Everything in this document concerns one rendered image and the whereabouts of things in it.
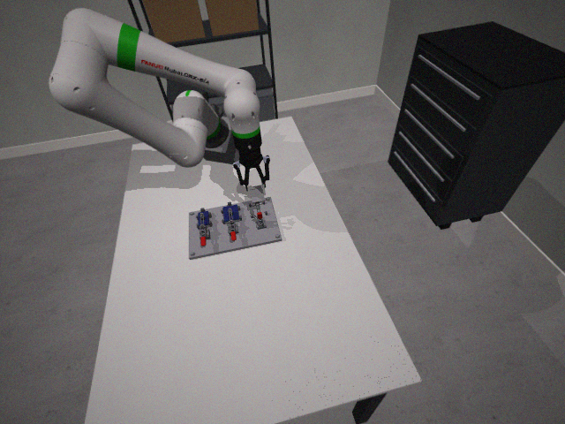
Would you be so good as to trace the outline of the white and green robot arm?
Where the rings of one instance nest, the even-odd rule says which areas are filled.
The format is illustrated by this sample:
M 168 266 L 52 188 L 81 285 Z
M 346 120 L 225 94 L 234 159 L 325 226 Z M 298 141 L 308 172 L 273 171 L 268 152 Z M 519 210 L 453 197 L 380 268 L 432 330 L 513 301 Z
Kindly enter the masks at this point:
M 248 71 L 194 56 L 97 11 L 70 11 L 49 76 L 50 93 L 62 107 L 131 135 L 186 168 L 201 162 L 205 148 L 227 140 L 223 110 L 215 104 L 211 109 L 207 92 L 207 101 L 194 90 L 181 93 L 172 125 L 112 87 L 109 64 L 221 96 L 236 149 L 252 152 L 261 146 L 260 101 Z

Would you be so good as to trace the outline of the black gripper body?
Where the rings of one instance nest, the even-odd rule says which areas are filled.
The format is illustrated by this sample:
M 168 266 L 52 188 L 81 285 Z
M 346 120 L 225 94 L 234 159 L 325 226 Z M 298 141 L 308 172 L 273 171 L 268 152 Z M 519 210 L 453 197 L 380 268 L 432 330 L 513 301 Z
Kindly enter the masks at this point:
M 258 165 L 260 165 L 261 161 L 263 160 L 263 156 L 260 152 L 260 147 L 257 150 L 254 150 L 252 152 L 241 152 L 239 150 L 238 150 L 238 152 L 239 152 L 239 156 L 240 156 L 239 162 L 245 167 L 246 167 L 246 163 L 250 162 L 250 169 L 256 168 L 253 161 L 257 161 Z M 257 158 L 257 159 L 253 160 L 254 158 Z M 246 161 L 246 160 L 251 160 L 251 161 Z

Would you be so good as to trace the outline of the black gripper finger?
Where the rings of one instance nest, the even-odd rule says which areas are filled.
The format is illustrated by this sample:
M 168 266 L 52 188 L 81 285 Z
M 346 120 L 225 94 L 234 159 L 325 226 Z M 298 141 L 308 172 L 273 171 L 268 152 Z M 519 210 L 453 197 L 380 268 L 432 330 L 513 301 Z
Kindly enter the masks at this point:
M 262 173 L 260 166 L 258 165 L 257 161 L 253 161 L 253 162 L 254 162 L 254 165 L 255 165 L 255 167 L 256 167 L 259 175 L 260 175 L 261 184 L 263 184 L 262 185 L 263 193 L 264 193 L 264 195 L 266 195 L 266 192 L 265 192 L 266 180 L 269 180 L 269 166 L 268 166 L 269 162 L 270 162 L 269 155 L 263 156 L 263 162 L 265 163 L 265 174 L 266 174 L 266 170 L 267 170 L 266 176 L 263 176 L 263 173 Z
M 234 167 L 235 170 L 237 171 L 237 175 L 238 175 L 238 179 L 239 179 L 240 185 L 245 185 L 246 191 L 248 191 L 248 193 L 249 193 L 249 199 L 251 199 L 252 197 L 251 197 L 251 192 L 250 192 L 250 187 L 249 187 L 250 162 L 247 162 L 247 163 L 246 163 L 246 168 L 245 168 L 245 180 L 242 180 L 242 179 L 241 179 L 241 178 L 242 178 L 242 175 L 241 175 L 241 172 L 240 172 L 240 169 L 239 169 L 239 167 L 240 167 L 240 162 L 239 162 L 239 160 L 238 160 L 237 162 L 235 162 L 235 161 L 233 162 L 233 167 Z

